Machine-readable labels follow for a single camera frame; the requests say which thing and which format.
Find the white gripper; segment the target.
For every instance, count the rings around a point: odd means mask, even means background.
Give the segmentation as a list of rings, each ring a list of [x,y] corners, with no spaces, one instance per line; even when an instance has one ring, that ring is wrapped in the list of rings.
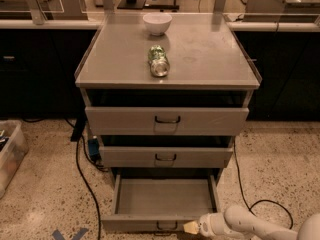
[[[205,237],[225,236],[242,239],[244,234],[237,232],[233,227],[237,224],[237,217],[230,213],[209,213],[202,215],[198,222],[190,221],[183,225],[186,233],[196,235],[200,233]]]

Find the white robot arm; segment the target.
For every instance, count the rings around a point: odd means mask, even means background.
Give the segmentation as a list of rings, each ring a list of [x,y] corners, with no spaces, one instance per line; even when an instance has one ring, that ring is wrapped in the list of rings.
[[[242,206],[232,205],[224,212],[208,213],[185,223],[183,230],[210,238],[227,236],[245,240],[257,236],[261,240],[320,240],[320,214],[312,215],[298,231],[293,231],[264,221]]]

